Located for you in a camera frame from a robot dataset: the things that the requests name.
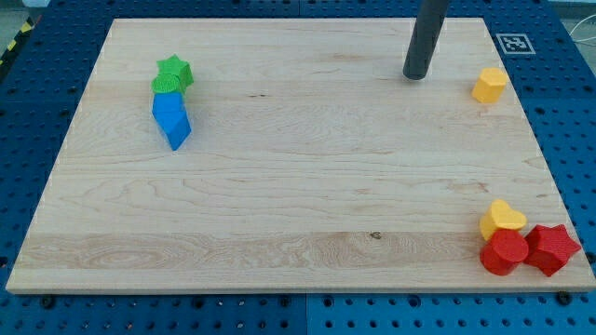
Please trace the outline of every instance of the toy block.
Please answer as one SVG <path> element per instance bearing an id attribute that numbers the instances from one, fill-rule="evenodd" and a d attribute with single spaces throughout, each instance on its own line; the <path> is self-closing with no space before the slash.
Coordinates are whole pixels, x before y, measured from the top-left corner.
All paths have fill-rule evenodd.
<path id="1" fill-rule="evenodd" d="M 527 222 L 523 213 L 511 208 L 505 200 L 496 199 L 481 218 L 482 237 L 488 241 L 498 229 L 519 231 Z"/>
<path id="2" fill-rule="evenodd" d="M 155 94 L 153 117 L 168 139 L 171 150 L 177 150 L 191 132 L 181 93 Z"/>
<path id="3" fill-rule="evenodd" d="M 528 244 L 520 233 L 498 230 L 481 250 L 481 263 L 495 275 L 509 275 L 528 256 Z"/>
<path id="4" fill-rule="evenodd" d="M 180 78 L 173 74 L 160 74 L 151 82 L 151 89 L 155 94 L 159 93 L 183 93 L 183 85 Z"/>
<path id="5" fill-rule="evenodd" d="M 486 68 L 481 72 L 472 96 L 481 103 L 497 102 L 505 89 L 508 77 L 501 69 Z"/>
<path id="6" fill-rule="evenodd" d="M 554 275 L 581 249 L 562 224 L 552 228 L 538 224 L 525 240 L 530 253 L 524 262 L 537 267 L 546 276 Z"/>
<path id="7" fill-rule="evenodd" d="M 180 79 L 182 93 L 195 82 L 190 70 L 190 64 L 188 61 L 179 59 L 177 55 L 173 55 L 166 60 L 158 60 L 157 67 L 159 68 L 159 75 L 171 74 Z"/>

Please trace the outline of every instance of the yellow black caution tape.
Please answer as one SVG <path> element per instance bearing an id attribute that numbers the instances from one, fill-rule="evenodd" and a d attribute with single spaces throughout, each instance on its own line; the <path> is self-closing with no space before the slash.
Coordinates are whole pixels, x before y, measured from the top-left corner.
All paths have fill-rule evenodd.
<path id="1" fill-rule="evenodd" d="M 15 59 L 29 40 L 33 28 L 33 20 L 31 18 L 27 19 L 27 21 L 20 27 L 15 38 L 8 43 L 7 50 L 2 54 L 2 58 L 0 58 L 0 83 L 2 83 L 7 76 Z"/>

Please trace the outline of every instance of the yellow heart block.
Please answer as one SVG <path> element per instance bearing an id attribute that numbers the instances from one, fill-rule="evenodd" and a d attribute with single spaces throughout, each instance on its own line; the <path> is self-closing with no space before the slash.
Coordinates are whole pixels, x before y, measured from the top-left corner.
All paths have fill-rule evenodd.
<path id="1" fill-rule="evenodd" d="M 511 208 L 505 200 L 496 199 L 481 218 L 482 237 L 490 240 L 497 229 L 519 231 L 527 222 L 523 213 Z"/>

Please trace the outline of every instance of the yellow hexagon block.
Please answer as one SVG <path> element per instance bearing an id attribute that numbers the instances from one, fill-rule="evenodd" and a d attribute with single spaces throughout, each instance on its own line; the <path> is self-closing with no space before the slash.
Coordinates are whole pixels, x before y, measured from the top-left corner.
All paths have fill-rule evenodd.
<path id="1" fill-rule="evenodd" d="M 481 218 L 481 233 L 490 240 L 497 229 L 519 231 L 528 222 L 525 215 L 509 206 L 505 200 L 496 199 Z"/>
<path id="2" fill-rule="evenodd" d="M 497 102 L 505 89 L 507 81 L 507 74 L 501 69 L 483 69 L 476 86 L 472 90 L 472 97 L 481 103 Z"/>

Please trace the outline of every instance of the red block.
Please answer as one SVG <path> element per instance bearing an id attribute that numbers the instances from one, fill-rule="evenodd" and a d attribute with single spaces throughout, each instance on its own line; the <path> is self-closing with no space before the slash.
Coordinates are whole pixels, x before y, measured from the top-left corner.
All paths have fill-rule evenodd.
<path id="1" fill-rule="evenodd" d="M 552 228 L 538 224 L 525 240 L 530 254 L 524 262 L 537 267 L 547 276 L 554 275 L 581 249 L 562 224 Z"/>
<path id="2" fill-rule="evenodd" d="M 495 275 L 509 275 L 528 256 L 528 244 L 517 231 L 494 232 L 481 250 L 481 262 Z"/>

